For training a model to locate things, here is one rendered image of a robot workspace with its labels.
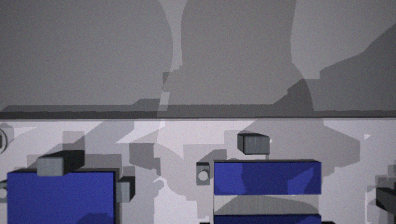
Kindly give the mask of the grey fixture plate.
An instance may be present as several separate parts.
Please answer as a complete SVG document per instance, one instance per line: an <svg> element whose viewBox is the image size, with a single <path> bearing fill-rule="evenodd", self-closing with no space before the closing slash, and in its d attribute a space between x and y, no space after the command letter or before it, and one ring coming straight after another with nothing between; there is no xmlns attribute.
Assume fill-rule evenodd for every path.
<svg viewBox="0 0 396 224"><path fill-rule="evenodd" d="M0 181L62 150L84 150L80 168L135 176L120 224L213 224L213 160L267 159L322 162L321 221L394 224L376 188L394 190L396 118L0 119L0 129ZM270 154L245 155L238 133L269 136ZM197 162L209 162L210 185L196 185Z"/></svg>

